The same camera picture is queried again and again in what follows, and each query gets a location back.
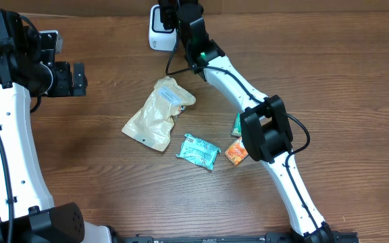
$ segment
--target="crumpled bag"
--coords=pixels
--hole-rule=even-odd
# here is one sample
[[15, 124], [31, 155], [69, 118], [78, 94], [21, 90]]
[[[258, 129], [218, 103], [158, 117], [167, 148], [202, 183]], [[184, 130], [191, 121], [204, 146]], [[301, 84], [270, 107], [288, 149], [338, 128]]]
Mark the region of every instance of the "crumpled bag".
[[140, 109], [122, 128], [122, 132], [148, 147], [163, 152], [170, 143], [172, 117], [180, 115], [196, 98], [170, 77], [158, 80], [154, 91]]

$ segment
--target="light blue snack package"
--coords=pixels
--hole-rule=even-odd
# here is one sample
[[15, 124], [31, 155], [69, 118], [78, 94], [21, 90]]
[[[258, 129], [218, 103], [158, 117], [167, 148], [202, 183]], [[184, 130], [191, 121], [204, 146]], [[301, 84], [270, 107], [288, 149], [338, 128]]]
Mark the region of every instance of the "light blue snack package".
[[185, 135], [186, 140], [181, 144], [181, 152], [176, 155], [177, 158], [183, 158], [187, 161], [213, 170], [213, 164], [218, 153], [222, 151], [215, 145], [195, 138], [191, 134]]

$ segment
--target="brown wood surface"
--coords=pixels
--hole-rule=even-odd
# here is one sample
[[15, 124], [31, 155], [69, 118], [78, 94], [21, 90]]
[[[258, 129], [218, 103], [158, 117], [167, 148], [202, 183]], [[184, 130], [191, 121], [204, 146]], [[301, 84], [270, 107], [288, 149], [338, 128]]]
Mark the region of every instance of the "brown wood surface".
[[[389, 242], [389, 12], [206, 16], [207, 30], [260, 91], [279, 94], [310, 130], [297, 156], [317, 208], [335, 230]], [[218, 145], [234, 108], [190, 73], [196, 98], [164, 153], [121, 133], [164, 77], [169, 53], [148, 44], [148, 17], [33, 20], [64, 37], [58, 60], [81, 61], [88, 95], [43, 99], [32, 131], [56, 205], [76, 202], [87, 221], [123, 236], [250, 235], [290, 229], [266, 170], [221, 154], [212, 172], [175, 158], [185, 133]], [[185, 68], [182, 50], [172, 70]], [[292, 124], [294, 146], [305, 137]]]
[[[59, 16], [146, 16], [157, 0], [0, 0], [0, 7]], [[208, 14], [389, 11], [389, 0], [200, 0]]]

